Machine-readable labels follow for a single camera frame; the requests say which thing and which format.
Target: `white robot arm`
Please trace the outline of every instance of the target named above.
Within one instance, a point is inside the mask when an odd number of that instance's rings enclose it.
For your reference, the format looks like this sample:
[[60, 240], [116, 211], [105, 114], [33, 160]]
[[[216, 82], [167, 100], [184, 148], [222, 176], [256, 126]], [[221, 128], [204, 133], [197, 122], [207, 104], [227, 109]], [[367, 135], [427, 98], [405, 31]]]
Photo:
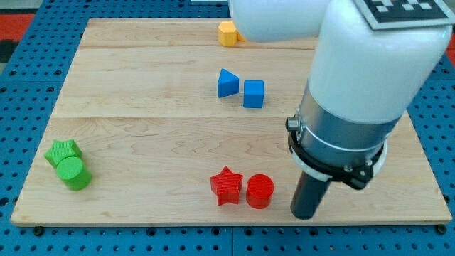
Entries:
[[[377, 11], [391, 4], [369, 1]], [[354, 0], [229, 0], [229, 7], [251, 41], [319, 36], [303, 99], [287, 120], [303, 169], [291, 211], [311, 218], [331, 181], [362, 189], [380, 170], [388, 135], [444, 54], [452, 27], [373, 30]]]

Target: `red star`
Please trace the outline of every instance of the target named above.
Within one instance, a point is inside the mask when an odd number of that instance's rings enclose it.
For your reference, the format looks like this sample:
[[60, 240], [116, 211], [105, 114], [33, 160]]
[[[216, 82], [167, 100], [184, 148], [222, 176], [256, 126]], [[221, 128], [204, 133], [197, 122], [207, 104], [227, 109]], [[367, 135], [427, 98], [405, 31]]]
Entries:
[[210, 177], [210, 185], [213, 193], [218, 197], [219, 206], [224, 203], [239, 203], [242, 180], [242, 174], [234, 174], [226, 166], [220, 174]]

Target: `blue block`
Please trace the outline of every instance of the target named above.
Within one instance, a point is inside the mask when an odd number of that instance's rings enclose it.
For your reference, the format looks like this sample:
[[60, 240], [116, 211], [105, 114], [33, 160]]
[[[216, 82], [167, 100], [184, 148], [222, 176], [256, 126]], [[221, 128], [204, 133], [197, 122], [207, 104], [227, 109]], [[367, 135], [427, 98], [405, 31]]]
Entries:
[[218, 97], [239, 93], [239, 77], [222, 68], [218, 78]]
[[262, 108], [264, 102], [264, 81], [246, 80], [243, 83], [243, 107]]

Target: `wooden table surface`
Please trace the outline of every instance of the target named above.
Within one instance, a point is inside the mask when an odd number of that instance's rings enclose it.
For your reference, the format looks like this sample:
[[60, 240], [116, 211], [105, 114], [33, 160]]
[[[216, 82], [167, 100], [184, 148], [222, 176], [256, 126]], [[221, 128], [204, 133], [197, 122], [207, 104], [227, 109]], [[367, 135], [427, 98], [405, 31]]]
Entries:
[[[91, 20], [11, 221], [23, 226], [410, 225], [451, 214], [405, 115], [383, 170], [362, 190], [332, 183], [315, 216], [290, 210], [301, 170], [284, 128], [301, 101], [316, 39], [219, 45], [221, 20]], [[263, 109], [217, 98], [221, 68], [266, 82]], [[93, 174], [69, 191], [43, 157], [73, 138]], [[240, 204], [217, 206], [210, 177], [244, 175]], [[249, 177], [273, 178], [272, 203], [248, 206]]]

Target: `red cylinder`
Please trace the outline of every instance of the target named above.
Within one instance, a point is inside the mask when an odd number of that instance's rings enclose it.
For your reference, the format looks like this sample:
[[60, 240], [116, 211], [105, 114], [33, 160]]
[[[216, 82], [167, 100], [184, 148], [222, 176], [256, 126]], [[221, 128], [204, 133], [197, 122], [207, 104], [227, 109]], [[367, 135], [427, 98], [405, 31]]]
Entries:
[[272, 200], [273, 190], [273, 181], [267, 175], [252, 176], [247, 183], [248, 204], [256, 209], [266, 208]]

